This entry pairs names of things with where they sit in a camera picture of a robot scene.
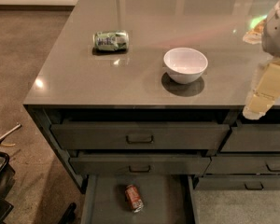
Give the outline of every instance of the brown floor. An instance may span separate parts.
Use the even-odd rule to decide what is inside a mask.
[[[7,224],[57,224],[71,202],[79,223],[83,195],[22,106],[68,15],[0,11],[0,136],[22,124],[4,141],[16,146],[0,147],[16,170]],[[280,191],[195,191],[195,199],[200,224],[280,224]]]

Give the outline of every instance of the soda can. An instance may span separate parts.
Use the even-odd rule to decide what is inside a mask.
[[[140,212],[144,207],[138,189],[135,185],[129,185],[125,190],[125,195],[134,213]]]
[[[97,32],[93,35],[93,44],[98,50],[126,50],[129,47],[129,35],[124,30]]]

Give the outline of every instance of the metal rod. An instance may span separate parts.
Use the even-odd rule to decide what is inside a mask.
[[[21,127],[20,123],[17,123],[17,126],[15,126],[13,129],[11,129],[10,131],[8,131],[7,133],[3,134],[0,137],[0,141],[4,140],[8,135],[10,135],[11,133],[15,132],[16,130],[18,130]]]

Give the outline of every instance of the white bowl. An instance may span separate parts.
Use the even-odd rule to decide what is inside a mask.
[[[189,84],[198,79],[205,71],[208,61],[196,49],[170,49],[164,55],[167,73],[179,84]]]

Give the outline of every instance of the closed drawer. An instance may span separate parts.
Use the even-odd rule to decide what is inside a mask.
[[[202,175],[210,159],[187,154],[82,154],[69,162],[78,175]]]
[[[210,175],[280,174],[280,157],[212,157]]]
[[[195,182],[197,190],[280,189],[280,175],[207,175],[197,178]]]
[[[135,214],[125,197],[133,184],[143,201]],[[197,214],[190,177],[179,175],[90,176],[81,224],[195,224]]]
[[[231,130],[222,152],[280,152],[280,124],[241,124]]]
[[[228,125],[193,122],[72,122],[52,125],[65,149],[217,149]]]

